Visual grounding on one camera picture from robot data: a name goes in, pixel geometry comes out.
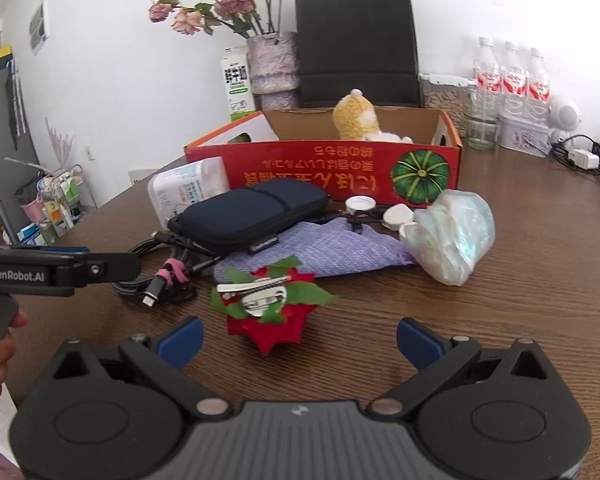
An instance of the green pumpkin illustration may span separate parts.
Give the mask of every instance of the green pumpkin illustration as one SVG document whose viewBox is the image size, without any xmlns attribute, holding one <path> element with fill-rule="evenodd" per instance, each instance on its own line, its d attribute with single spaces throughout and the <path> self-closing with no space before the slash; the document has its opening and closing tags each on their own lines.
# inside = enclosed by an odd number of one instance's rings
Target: green pumpkin illustration
<svg viewBox="0 0 600 480">
<path fill-rule="evenodd" d="M 395 192 L 412 204 L 433 202 L 449 181 L 449 164 L 431 150 L 405 153 L 391 170 Z"/>
</svg>

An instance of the cardboard box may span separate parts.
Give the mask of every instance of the cardboard box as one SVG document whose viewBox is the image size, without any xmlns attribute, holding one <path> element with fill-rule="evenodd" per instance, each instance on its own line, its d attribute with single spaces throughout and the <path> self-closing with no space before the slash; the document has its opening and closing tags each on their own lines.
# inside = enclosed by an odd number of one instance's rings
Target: cardboard box
<svg viewBox="0 0 600 480">
<path fill-rule="evenodd" d="M 384 132 L 414 144 L 339 140 L 333 110 L 309 108 L 257 113 L 190 143 L 185 154 L 188 162 L 222 156 L 232 189 L 296 178 L 323 187 L 334 200 L 363 194 L 379 204 L 426 207 L 443 189 L 456 188 L 462 142 L 446 112 L 376 112 Z"/>
</svg>

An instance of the pink basket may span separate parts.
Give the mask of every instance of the pink basket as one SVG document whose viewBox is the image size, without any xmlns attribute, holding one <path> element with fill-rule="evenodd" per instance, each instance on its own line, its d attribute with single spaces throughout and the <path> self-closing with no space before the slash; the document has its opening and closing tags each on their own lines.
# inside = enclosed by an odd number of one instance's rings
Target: pink basket
<svg viewBox="0 0 600 480">
<path fill-rule="evenodd" d="M 24 214 L 27 215 L 29 220 L 31 220 L 34 224 L 39 224 L 40 222 L 46 221 L 45 217 L 45 204 L 40 200 L 40 198 L 35 199 L 33 202 L 28 203 L 27 205 L 20 206 L 24 211 Z"/>
</svg>

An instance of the red box label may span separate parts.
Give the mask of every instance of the red box label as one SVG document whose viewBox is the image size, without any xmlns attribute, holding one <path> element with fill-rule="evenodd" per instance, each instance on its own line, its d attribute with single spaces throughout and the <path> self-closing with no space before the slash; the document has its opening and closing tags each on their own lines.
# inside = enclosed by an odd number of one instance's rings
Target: red box label
<svg viewBox="0 0 600 480">
<path fill-rule="evenodd" d="M 284 140 L 186 148 L 188 162 L 221 156 L 232 189 L 273 178 L 323 188 L 334 200 L 366 195 L 379 204 L 426 207 L 458 185 L 460 149 L 448 146 Z"/>
</svg>

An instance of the pink cable tie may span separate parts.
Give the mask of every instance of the pink cable tie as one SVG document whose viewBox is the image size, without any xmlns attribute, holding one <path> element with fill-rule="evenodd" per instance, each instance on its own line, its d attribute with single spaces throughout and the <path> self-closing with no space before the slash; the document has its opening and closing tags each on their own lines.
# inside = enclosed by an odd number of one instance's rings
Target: pink cable tie
<svg viewBox="0 0 600 480">
<path fill-rule="evenodd" d="M 171 277 L 171 273 L 167 269 L 160 269 L 155 273 L 156 276 L 160 276 L 167 282 L 167 288 L 171 288 L 173 286 L 173 278 Z"/>
<path fill-rule="evenodd" d="M 188 283 L 189 278 L 184 273 L 184 269 L 186 268 L 184 264 L 180 260 L 176 260 L 175 258 L 169 258 L 165 263 L 165 265 L 170 265 L 171 269 L 173 269 L 173 275 L 180 283 Z"/>
</svg>

